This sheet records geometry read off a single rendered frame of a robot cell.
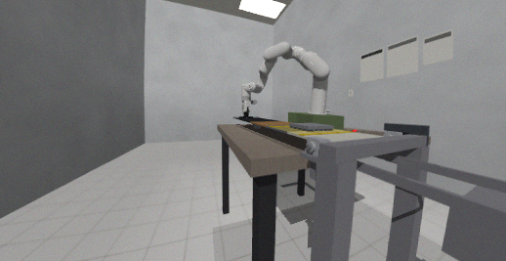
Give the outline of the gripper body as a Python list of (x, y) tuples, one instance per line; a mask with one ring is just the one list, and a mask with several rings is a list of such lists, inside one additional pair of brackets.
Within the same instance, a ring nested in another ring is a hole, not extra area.
[(250, 112), (250, 100), (242, 100), (242, 110), (241, 112), (247, 112), (247, 107)]

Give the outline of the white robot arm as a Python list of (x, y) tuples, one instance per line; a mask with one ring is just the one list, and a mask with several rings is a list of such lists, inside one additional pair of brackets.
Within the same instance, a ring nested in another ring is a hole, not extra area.
[[(250, 100), (251, 105), (257, 104), (257, 101), (251, 100), (251, 92), (256, 94), (262, 92), (267, 83), (268, 75), (274, 67), (277, 57), (280, 56), (286, 60), (295, 59), (313, 74), (311, 112), (308, 112), (308, 114), (327, 115), (327, 112), (330, 112), (330, 109), (325, 108), (328, 75), (330, 73), (328, 64), (316, 53), (307, 52), (302, 47), (291, 47), (288, 42), (276, 44), (264, 52), (263, 57), (268, 62), (263, 61), (259, 68), (260, 79), (257, 84), (252, 82), (242, 85), (241, 100)], [(325, 78), (326, 80), (322, 80)]]

